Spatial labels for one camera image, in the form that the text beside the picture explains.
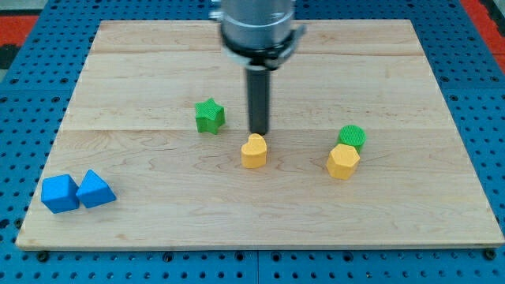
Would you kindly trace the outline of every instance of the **green block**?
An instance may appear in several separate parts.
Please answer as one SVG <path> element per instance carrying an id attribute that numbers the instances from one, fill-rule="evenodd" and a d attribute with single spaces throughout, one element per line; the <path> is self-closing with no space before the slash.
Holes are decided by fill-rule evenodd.
<path id="1" fill-rule="evenodd" d="M 218 133 L 218 128 L 224 124 L 224 107 L 216 104 L 213 98 L 205 102 L 195 103 L 196 128 L 199 133 Z"/>
<path id="2" fill-rule="evenodd" d="M 363 144 L 365 144 L 365 141 L 366 134 L 361 127 L 355 125 L 346 125 L 340 129 L 337 144 L 353 146 L 356 148 L 356 151 L 359 154 L 361 148 L 363 148 Z"/>

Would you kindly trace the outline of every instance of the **yellow block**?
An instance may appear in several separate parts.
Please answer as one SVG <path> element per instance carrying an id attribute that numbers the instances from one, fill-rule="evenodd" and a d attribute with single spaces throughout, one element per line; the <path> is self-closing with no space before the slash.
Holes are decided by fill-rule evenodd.
<path id="1" fill-rule="evenodd" d="M 249 141 L 242 145 L 242 166 L 256 169 L 267 163 L 267 142 L 260 134 L 249 135 Z"/>
<path id="2" fill-rule="evenodd" d="M 333 178 L 347 180 L 354 174 L 359 162 L 360 156 L 356 148 L 338 144 L 331 150 L 326 167 Z"/>

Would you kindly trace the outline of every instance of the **toy block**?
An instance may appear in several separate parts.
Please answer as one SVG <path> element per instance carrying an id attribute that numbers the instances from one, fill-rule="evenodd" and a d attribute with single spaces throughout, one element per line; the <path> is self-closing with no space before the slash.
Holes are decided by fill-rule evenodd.
<path id="1" fill-rule="evenodd" d="M 218 133 L 218 128 L 225 123 L 224 107 L 216 104 L 213 98 L 202 103 L 195 103 L 196 128 L 199 133 Z"/>
<path id="2" fill-rule="evenodd" d="M 340 129 L 337 144 L 353 146 L 356 148 L 356 151 L 359 154 L 363 148 L 363 144 L 365 144 L 365 141 L 366 134 L 361 127 L 355 125 L 346 125 Z"/>
<path id="3" fill-rule="evenodd" d="M 48 177 L 42 181 L 40 201 L 55 214 L 70 211 L 79 207 L 76 192 L 77 185 L 70 175 Z"/>
<path id="4" fill-rule="evenodd" d="M 77 190 L 77 198 L 86 208 L 116 200 L 110 186 L 93 170 L 88 170 Z"/>
<path id="5" fill-rule="evenodd" d="M 326 167 L 333 178 L 347 180 L 354 174 L 359 162 L 360 156 L 356 148 L 338 144 L 331 150 Z"/>
<path id="6" fill-rule="evenodd" d="M 249 140 L 242 145 L 242 166 L 256 169 L 267 163 L 267 142 L 260 134 L 249 135 Z"/>

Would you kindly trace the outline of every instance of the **blue block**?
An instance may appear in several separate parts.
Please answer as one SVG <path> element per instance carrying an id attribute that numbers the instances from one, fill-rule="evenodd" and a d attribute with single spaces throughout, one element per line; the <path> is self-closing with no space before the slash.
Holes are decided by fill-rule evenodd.
<path id="1" fill-rule="evenodd" d="M 68 175 L 48 177 L 42 181 L 40 201 L 53 213 L 78 209 L 77 185 Z"/>
<path id="2" fill-rule="evenodd" d="M 77 198 L 86 208 L 99 206 L 116 200 L 116 196 L 109 185 L 93 170 L 88 170 L 79 190 Z"/>

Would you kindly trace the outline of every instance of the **blue workbench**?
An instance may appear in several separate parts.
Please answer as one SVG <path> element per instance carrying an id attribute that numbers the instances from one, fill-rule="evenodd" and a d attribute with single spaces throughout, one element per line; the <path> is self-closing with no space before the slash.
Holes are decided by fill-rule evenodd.
<path id="1" fill-rule="evenodd" d="M 0 84 L 0 283 L 505 282 L 503 248 L 96 253 L 17 249 L 18 227 L 99 22 L 207 19 L 210 8 L 210 0 L 49 1 Z M 503 230 L 505 76 L 460 3 L 298 0 L 297 18 L 411 19 Z"/>

